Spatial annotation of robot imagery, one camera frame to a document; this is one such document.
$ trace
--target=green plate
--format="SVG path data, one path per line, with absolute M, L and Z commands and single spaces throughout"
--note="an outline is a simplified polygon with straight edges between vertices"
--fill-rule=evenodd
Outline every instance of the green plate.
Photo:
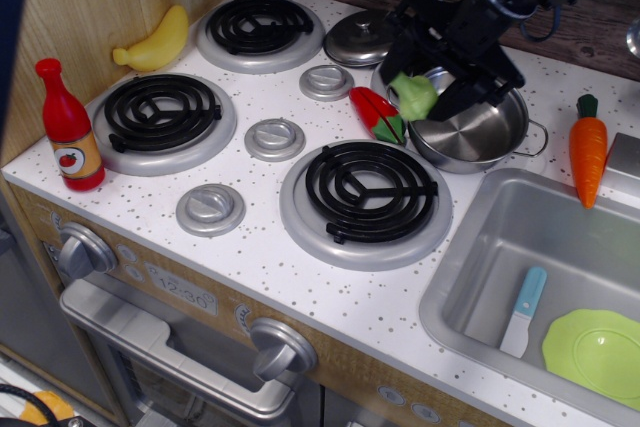
M 574 310 L 551 324 L 542 354 L 549 372 L 640 410 L 640 323 Z

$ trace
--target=speckled countertop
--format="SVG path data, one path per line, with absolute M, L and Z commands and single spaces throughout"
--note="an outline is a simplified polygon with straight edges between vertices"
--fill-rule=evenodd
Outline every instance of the speckled countertop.
M 313 10 L 328 31 L 358 9 L 331 0 L 294 0 Z M 568 132 L 576 120 L 576 99 L 587 92 L 600 101 L 599 117 L 610 139 L 616 132 L 640 136 L 640 84 L 535 55 L 509 50 L 524 73 L 521 93 L 530 117 L 545 125 L 549 144 L 537 158 L 509 156 L 492 170 L 524 168 L 572 183 Z M 329 64 L 320 52 L 306 64 L 281 74 L 225 72 L 206 62 L 191 38 L 169 72 L 205 77 L 232 98 L 238 125 L 230 144 L 210 161 L 160 177 L 133 177 L 108 171 L 88 193 L 67 190 L 58 176 L 48 141 L 42 139 L 3 169 L 7 180 L 87 219 L 286 314 L 361 349 L 389 365 L 514 425 L 602 427 L 602 421 L 504 375 L 448 351 L 423 330 L 420 298 L 438 267 L 484 173 L 443 173 L 454 202 L 446 239 L 408 267 L 359 272 L 310 257 L 284 234 L 278 194 L 291 166 L 307 152 L 340 140 L 368 138 L 349 100 L 323 103 L 298 89 L 300 75 Z M 369 86 L 372 71 L 350 69 L 356 85 Z M 244 135 L 259 120 L 283 117 L 305 132 L 306 147 L 289 161 L 252 158 Z M 537 151 L 542 135 L 534 126 L 521 150 Z M 246 216 L 238 228 L 213 239 L 194 237 L 177 225 L 175 206 L 188 190 L 206 183 L 232 186 L 243 196 Z M 600 195 L 640 207 L 640 200 L 601 188 Z M 396 386 L 402 392 L 402 386 Z

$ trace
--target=bottle label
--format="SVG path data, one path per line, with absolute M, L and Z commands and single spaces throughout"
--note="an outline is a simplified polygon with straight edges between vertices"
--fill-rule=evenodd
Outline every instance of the bottle label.
M 102 167 L 102 158 L 92 131 L 75 142 L 49 141 L 60 172 L 67 179 L 91 177 Z

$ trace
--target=blue spatula handle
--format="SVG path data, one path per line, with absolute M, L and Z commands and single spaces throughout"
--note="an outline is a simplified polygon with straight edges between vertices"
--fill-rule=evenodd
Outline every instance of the blue spatula handle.
M 513 311 L 520 312 L 528 317 L 533 317 L 546 281 L 546 270 L 542 267 L 531 267 L 522 283 L 522 288 L 518 294 L 518 300 L 513 307 Z

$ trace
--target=toy ketchup bottle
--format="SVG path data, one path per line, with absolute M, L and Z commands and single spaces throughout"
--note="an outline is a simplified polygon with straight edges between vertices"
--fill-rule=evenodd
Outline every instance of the toy ketchup bottle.
M 64 183 L 77 191 L 97 187 L 105 172 L 87 111 L 64 86 L 60 61 L 43 59 L 36 73 L 47 89 L 42 119 Z

